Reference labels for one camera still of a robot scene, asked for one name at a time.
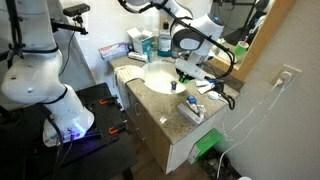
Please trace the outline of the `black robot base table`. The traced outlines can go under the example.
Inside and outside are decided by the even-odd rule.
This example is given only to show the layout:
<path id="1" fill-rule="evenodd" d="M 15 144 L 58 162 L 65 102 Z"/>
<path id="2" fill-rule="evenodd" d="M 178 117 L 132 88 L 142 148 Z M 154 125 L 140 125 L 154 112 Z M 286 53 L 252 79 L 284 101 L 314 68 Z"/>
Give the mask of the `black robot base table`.
<path id="1" fill-rule="evenodd" d="M 61 147 L 43 144 L 48 111 L 40 105 L 11 110 L 8 118 L 1 119 L 0 180 L 110 180 L 119 174 L 134 180 L 131 167 L 136 156 L 130 135 L 108 132 L 123 122 L 119 104 L 99 104 L 100 99 L 115 95 L 105 83 L 77 95 L 93 112 L 95 122 L 83 138 Z"/>

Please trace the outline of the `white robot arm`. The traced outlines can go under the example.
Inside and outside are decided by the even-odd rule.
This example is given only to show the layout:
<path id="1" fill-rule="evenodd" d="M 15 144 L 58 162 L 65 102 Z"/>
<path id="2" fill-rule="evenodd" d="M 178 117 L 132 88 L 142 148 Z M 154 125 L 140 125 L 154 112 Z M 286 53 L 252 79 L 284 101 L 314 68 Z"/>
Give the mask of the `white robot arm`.
<path id="1" fill-rule="evenodd" d="M 176 0 L 118 0 L 127 11 L 141 14 L 151 8 L 168 17 L 175 46 L 206 56 L 217 44 L 223 22 L 217 15 L 197 19 Z M 0 0 L 1 38 L 11 66 L 1 84 L 2 93 L 23 104 L 40 104 L 49 110 L 42 133 L 48 147 L 81 139 L 93 125 L 94 115 L 74 89 L 59 80 L 62 53 L 53 37 L 47 0 Z"/>

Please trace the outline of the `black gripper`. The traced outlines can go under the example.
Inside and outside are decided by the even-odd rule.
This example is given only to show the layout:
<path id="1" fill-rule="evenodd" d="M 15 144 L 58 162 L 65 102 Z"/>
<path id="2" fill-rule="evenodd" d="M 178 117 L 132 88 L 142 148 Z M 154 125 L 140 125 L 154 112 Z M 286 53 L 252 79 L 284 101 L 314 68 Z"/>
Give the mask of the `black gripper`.
<path id="1" fill-rule="evenodd" d="M 177 58 L 174 61 L 174 66 L 178 70 L 179 75 L 188 75 L 191 76 L 192 78 L 198 79 L 198 80 L 206 80 L 209 83 L 216 83 L 217 79 L 212 79 L 212 78 L 205 78 L 206 77 L 206 72 L 198 67 L 197 65 L 193 64 L 192 62 L 189 62 L 184 59 Z"/>

